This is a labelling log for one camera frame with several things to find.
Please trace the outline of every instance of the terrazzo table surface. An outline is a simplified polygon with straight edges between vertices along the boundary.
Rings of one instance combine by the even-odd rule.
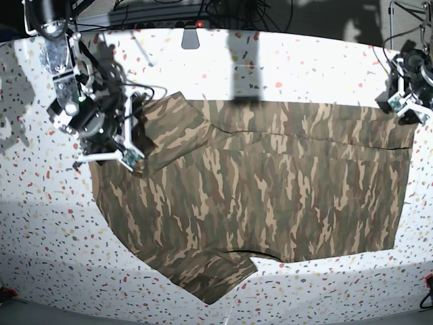
[[[110,45],[131,81],[164,87],[167,95],[182,91],[188,100],[254,96],[377,107],[386,88],[367,45],[198,30],[200,48],[184,50],[182,36],[181,29],[154,29],[84,39],[93,52]],[[93,201],[88,166],[72,170],[78,143],[46,113],[55,92],[39,62],[43,42],[0,45],[0,279],[20,298],[155,324],[328,324],[418,308],[424,276],[433,271],[431,121],[415,132],[394,249],[290,264],[255,258],[253,276],[205,305],[121,245]]]

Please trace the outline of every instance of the white table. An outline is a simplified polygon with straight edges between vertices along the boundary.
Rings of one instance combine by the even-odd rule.
[[[161,29],[85,38],[92,51],[98,39],[113,45],[130,80],[168,94],[182,91],[189,100],[236,94],[377,107],[385,90],[387,75],[366,45],[199,30],[200,48],[188,51],[182,34]],[[0,141],[7,148],[0,149],[0,279],[20,298],[159,324],[323,324],[417,309],[433,269],[431,123],[416,131],[394,249],[291,264],[253,259],[258,272],[207,306],[130,254],[93,201],[88,166],[71,170],[77,143],[48,121],[55,92],[39,63],[42,43],[0,45],[0,137],[9,137]]]

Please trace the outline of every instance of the cloth fold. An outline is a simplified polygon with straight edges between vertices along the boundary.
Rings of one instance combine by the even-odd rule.
[[[394,245],[415,131],[394,115],[176,93],[143,122],[154,149],[134,174],[92,164],[96,202],[132,253],[205,303],[256,271],[251,256],[289,263]]]

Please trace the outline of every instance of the camouflage fabric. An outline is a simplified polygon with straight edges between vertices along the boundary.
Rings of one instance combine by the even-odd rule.
[[[211,304],[256,271],[392,248],[414,126],[375,108],[187,102],[146,108],[141,168],[91,165],[96,202],[139,259]]]

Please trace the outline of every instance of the speckled white surface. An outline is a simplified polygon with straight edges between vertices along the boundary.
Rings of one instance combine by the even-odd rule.
[[[181,49],[182,30],[85,38],[93,51],[98,41],[113,45],[130,80],[189,100],[256,95],[377,107],[385,90],[386,74],[366,45],[224,30],[199,30],[194,51]],[[137,260],[108,228],[87,165],[71,168],[77,143],[48,121],[55,93],[39,63],[42,43],[0,45],[0,279],[21,298],[156,324],[324,324],[417,308],[433,272],[431,121],[415,134],[394,249],[291,264],[254,259],[258,272],[207,306]]]

